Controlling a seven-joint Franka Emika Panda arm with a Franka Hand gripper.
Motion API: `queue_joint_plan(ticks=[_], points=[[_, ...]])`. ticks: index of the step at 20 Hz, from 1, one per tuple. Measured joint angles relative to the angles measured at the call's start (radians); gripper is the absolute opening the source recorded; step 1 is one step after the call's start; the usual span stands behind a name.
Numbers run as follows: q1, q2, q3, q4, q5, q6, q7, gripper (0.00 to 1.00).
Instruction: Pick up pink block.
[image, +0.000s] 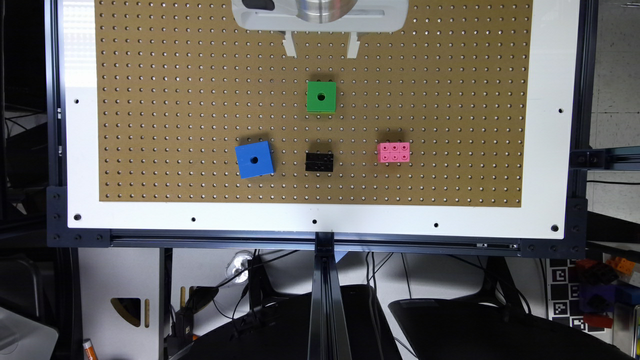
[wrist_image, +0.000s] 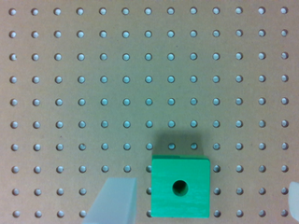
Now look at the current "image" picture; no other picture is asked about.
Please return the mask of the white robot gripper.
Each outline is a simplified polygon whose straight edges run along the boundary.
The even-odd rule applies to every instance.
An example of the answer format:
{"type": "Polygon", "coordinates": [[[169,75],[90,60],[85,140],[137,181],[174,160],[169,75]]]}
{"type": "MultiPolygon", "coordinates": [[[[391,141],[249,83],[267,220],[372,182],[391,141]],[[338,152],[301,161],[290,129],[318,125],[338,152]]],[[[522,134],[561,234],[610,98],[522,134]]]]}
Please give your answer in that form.
{"type": "Polygon", "coordinates": [[[233,0],[232,12],[238,25],[248,30],[285,31],[282,45],[287,57],[296,58],[291,31],[350,32],[347,58],[358,56],[357,32],[393,32],[403,27],[408,0],[357,0],[354,8],[339,20],[315,24],[297,16],[296,0],[233,0]]]}

